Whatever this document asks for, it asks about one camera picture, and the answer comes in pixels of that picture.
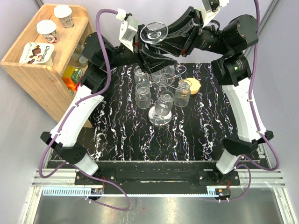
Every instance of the wooden cabinet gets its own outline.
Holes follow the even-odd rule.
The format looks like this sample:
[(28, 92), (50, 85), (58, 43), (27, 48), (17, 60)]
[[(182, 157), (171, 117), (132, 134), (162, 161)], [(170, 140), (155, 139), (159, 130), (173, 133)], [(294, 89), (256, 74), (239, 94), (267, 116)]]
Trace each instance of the wooden cabinet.
[[(57, 4), (44, 4), (36, 13), (10, 50), (1, 60), (0, 65), (6, 72), (55, 120), (59, 121), (69, 107), (73, 95), (65, 86), (61, 76), (79, 42), (84, 43), (86, 37), (93, 33), (88, 13), (82, 6), (72, 6), (74, 27), (64, 28), (54, 16)], [(37, 64), (20, 64), (24, 46), (28, 42), (44, 42), (46, 40), (36, 30), (41, 20), (52, 20), (57, 25), (59, 42), (55, 43), (52, 53), (53, 67)], [(91, 127), (89, 121), (85, 127)]]

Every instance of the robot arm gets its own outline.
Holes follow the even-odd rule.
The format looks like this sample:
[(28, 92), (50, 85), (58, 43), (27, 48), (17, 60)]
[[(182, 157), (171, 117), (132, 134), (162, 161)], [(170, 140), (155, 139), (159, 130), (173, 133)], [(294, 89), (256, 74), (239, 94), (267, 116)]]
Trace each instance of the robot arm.
[[(204, 0), (204, 6), (200, 11), (189, 7), (168, 27), (167, 37), (156, 44), (144, 43), (139, 35), (144, 25), (138, 25), (138, 21), (131, 14), (119, 10), (116, 17), (123, 20), (120, 31), (122, 44), (113, 47), (103, 37), (111, 67), (138, 63), (141, 69), (148, 73), (159, 71), (177, 62), (163, 55), (167, 53), (186, 57), (194, 48), (198, 48), (223, 55), (211, 64), (219, 85), (231, 103), (237, 122), (238, 138), (224, 139), (225, 150), (216, 165), (219, 175), (229, 173), (241, 154), (251, 153), (258, 148), (259, 143), (263, 142), (250, 110), (248, 89), (251, 71), (242, 53), (243, 50), (258, 42), (256, 19), (250, 15), (241, 15), (232, 20), (223, 30), (216, 29), (214, 25), (207, 26), (220, 8), (227, 3), (228, 0)], [(75, 103), (80, 98), (99, 92), (107, 79), (106, 66), (96, 33), (87, 37), (83, 55), (89, 60), (88, 69), (72, 104), (64, 115), (69, 118), (52, 148), (63, 160), (92, 175), (98, 166), (76, 140), (79, 131), (94, 108), (103, 100), (103, 96), (98, 95), (79, 105)], [(58, 133), (60, 125), (61, 122), (50, 133), (43, 133), (41, 139), (49, 144), (52, 140), (51, 136)], [(269, 140), (273, 138), (273, 133), (266, 131), (263, 125), (261, 132)]]

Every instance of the yogurt container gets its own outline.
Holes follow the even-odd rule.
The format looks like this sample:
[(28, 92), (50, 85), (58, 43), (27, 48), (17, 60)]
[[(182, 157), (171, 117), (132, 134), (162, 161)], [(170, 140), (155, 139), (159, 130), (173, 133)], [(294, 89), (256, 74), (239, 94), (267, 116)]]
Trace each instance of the yogurt container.
[(52, 67), (52, 53), (54, 45), (51, 43), (27, 43), (24, 47), (19, 63), (42, 64)]
[(54, 15), (59, 18), (64, 28), (71, 28), (74, 26), (71, 12), (72, 10), (68, 5), (59, 5), (54, 8)]
[(56, 24), (52, 20), (42, 20), (36, 25), (37, 32), (47, 40), (49, 43), (57, 43), (58, 35), (56, 31)]

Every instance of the marble surface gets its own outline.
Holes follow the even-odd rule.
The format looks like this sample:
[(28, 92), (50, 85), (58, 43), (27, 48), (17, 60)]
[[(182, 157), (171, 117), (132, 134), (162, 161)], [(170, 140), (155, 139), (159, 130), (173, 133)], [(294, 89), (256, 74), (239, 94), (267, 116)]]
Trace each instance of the marble surface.
[[(94, 129), (83, 128), (79, 135), (78, 142), (91, 157), (96, 161), (218, 160), (223, 151), (223, 138), (235, 137), (237, 129), (228, 98), (219, 87), (211, 65), (177, 65), (174, 86), (181, 78), (194, 77), (200, 81), (201, 88), (191, 96), (188, 106), (173, 107), (173, 119), (163, 128), (148, 121), (149, 108), (143, 110), (136, 106), (134, 67), (113, 70), (113, 76), (118, 79), (91, 114)], [(151, 91), (154, 105), (157, 88), (152, 86)], [(59, 157), (54, 154), (51, 160)]]

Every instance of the white cup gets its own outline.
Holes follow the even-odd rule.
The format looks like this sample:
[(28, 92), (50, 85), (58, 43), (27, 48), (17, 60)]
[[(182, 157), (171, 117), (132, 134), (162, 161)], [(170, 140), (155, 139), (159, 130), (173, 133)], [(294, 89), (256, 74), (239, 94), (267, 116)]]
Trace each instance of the white cup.
[(52, 20), (42, 20), (36, 25), (37, 32), (44, 36), (49, 43), (57, 43), (56, 24)]
[(71, 8), (68, 5), (59, 5), (54, 8), (54, 15), (59, 18), (64, 28), (71, 28), (74, 26), (71, 12)]

